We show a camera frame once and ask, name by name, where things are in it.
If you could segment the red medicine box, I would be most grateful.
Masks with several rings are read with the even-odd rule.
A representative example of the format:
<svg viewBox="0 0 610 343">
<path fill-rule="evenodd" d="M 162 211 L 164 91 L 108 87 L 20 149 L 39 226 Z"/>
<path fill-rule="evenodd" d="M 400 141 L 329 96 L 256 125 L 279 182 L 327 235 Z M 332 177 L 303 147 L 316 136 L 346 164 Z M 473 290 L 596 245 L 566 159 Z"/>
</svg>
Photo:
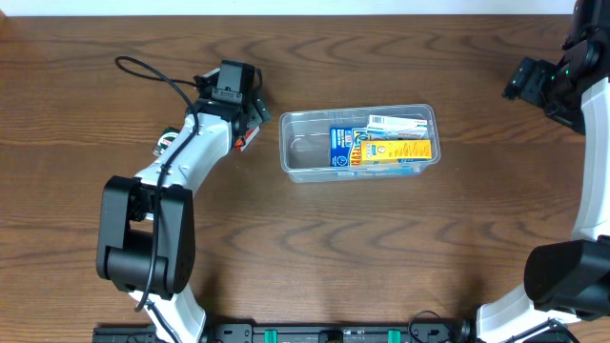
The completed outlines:
<svg viewBox="0 0 610 343">
<path fill-rule="evenodd" d="M 258 135 L 259 131 L 259 127 L 255 127 L 253 129 L 248 130 L 243 136 L 241 136 L 235 141 L 234 148 L 237 151 L 245 151 L 252 143 L 254 138 Z"/>
</svg>

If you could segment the green round-logo box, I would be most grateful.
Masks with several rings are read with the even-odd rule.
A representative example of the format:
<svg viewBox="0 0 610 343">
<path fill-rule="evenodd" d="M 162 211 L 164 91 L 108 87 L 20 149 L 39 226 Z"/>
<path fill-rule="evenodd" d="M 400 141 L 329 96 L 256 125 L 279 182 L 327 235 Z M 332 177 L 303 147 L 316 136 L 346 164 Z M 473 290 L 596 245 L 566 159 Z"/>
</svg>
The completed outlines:
<svg viewBox="0 0 610 343">
<path fill-rule="evenodd" d="M 163 154 L 167 150 L 167 148 L 173 143 L 173 141 L 177 138 L 179 133 L 180 133 L 180 130 L 172 128 L 172 127 L 167 127 L 165 130 L 163 130 L 163 132 L 161 133 L 157 142 L 155 143 L 152 153 L 155 156 L 160 156 L 161 154 Z"/>
</svg>

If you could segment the blue Kool Fever box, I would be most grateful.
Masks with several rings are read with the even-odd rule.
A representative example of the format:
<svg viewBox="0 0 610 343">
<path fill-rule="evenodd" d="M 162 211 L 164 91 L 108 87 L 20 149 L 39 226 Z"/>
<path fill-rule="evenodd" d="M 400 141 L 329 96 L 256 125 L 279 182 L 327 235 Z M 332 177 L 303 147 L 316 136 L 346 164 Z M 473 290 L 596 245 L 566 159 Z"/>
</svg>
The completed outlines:
<svg viewBox="0 0 610 343">
<path fill-rule="evenodd" d="M 416 139 L 385 139 L 371 135 L 365 128 L 346 127 L 330 129 L 330 166 L 357 167 L 361 165 L 361 144 L 364 141 L 377 140 L 416 140 Z"/>
</svg>

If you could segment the white green Panadol box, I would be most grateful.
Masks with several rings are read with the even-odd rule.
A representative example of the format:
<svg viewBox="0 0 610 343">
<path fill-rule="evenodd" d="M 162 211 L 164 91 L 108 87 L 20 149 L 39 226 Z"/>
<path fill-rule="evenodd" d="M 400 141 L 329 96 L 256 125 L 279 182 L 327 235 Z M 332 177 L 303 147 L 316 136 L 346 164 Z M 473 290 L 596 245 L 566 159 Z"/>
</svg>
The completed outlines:
<svg viewBox="0 0 610 343">
<path fill-rule="evenodd" d="M 385 139 L 424 139 L 427 137 L 426 120 L 370 115 L 366 132 Z"/>
</svg>

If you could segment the yellow medicine box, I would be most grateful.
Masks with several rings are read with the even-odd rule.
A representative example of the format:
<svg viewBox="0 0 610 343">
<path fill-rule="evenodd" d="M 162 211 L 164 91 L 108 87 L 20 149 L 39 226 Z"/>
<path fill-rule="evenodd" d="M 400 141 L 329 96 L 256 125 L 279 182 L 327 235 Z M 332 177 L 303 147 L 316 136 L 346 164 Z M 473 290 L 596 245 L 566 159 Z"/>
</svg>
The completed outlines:
<svg viewBox="0 0 610 343">
<path fill-rule="evenodd" d="M 361 144 L 361 165 L 402 163 L 430 160 L 433 157 L 430 140 L 377 140 Z"/>
</svg>

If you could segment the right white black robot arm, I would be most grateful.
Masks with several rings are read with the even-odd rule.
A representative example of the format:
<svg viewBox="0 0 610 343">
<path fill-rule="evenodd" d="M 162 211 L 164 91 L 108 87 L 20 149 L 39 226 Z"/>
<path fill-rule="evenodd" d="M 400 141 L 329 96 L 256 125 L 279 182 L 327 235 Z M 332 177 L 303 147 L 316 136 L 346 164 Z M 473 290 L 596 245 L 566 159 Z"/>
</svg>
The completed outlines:
<svg viewBox="0 0 610 343">
<path fill-rule="evenodd" d="M 589 24 L 564 42 L 553 64 L 524 58 L 503 97 L 520 99 L 581 134 L 579 210 L 568 240 L 534 248 L 523 281 L 480 306 L 463 327 L 468 342 L 525 342 L 609 314 L 609 29 Z"/>
</svg>

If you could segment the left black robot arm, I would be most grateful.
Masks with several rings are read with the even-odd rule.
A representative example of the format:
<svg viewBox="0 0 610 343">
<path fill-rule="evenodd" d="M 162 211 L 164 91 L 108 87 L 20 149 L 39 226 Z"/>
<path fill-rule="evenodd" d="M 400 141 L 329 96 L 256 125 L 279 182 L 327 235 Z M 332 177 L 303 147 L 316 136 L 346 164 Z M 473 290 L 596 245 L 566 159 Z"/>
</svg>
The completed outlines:
<svg viewBox="0 0 610 343">
<path fill-rule="evenodd" d="M 193 198 L 214 164 L 270 118 L 259 89 L 209 91 L 149 167 L 134 177 L 114 176 L 104 187 L 96 271 L 145 307 L 163 341 L 204 336 L 206 313 L 189 284 Z"/>
</svg>

